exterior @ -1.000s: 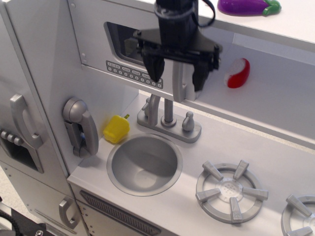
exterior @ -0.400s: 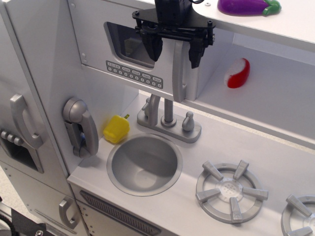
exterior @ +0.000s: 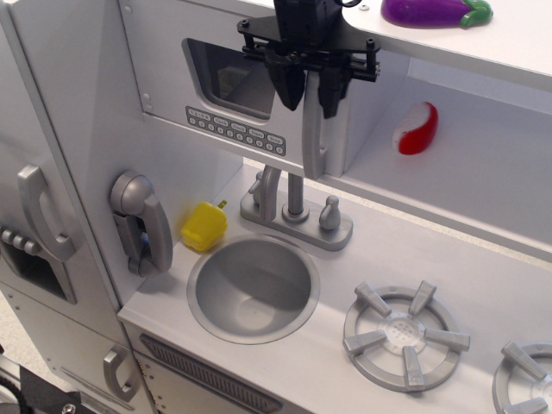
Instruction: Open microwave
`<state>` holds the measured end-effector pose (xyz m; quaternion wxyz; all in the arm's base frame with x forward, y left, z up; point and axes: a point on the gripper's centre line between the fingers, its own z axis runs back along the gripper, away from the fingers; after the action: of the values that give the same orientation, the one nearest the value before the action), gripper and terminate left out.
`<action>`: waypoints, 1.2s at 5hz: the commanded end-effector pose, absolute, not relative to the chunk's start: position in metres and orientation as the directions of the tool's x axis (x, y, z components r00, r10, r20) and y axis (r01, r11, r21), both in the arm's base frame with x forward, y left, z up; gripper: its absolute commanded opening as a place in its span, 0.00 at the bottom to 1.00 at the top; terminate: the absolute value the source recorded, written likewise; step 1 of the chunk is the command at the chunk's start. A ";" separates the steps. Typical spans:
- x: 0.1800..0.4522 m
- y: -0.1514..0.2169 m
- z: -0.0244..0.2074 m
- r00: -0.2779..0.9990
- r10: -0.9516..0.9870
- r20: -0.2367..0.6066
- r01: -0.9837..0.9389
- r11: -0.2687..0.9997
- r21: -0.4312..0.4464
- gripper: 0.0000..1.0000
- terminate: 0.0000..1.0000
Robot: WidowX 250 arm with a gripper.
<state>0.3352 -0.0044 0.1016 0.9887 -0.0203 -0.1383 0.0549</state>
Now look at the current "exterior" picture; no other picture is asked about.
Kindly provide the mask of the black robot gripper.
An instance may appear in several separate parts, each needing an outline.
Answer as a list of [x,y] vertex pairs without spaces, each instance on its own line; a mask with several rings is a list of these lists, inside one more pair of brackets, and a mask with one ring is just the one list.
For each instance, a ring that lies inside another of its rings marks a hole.
[[375,81],[380,43],[353,28],[342,15],[359,1],[275,1],[275,14],[243,19],[245,56],[262,60],[282,104],[295,110],[304,95],[304,71],[320,72],[318,101],[323,117],[336,116],[352,78]]

